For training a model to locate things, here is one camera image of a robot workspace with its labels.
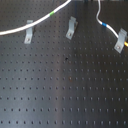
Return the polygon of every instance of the gray metal surface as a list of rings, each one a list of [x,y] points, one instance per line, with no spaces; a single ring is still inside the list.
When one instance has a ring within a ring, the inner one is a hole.
[[[1,0],[0,31],[37,20],[62,2]],[[0,128],[127,128],[128,48],[96,19],[97,2],[71,2],[26,32],[0,36]],[[102,2],[100,19],[128,30],[128,4]],[[71,16],[79,25],[65,37]]]

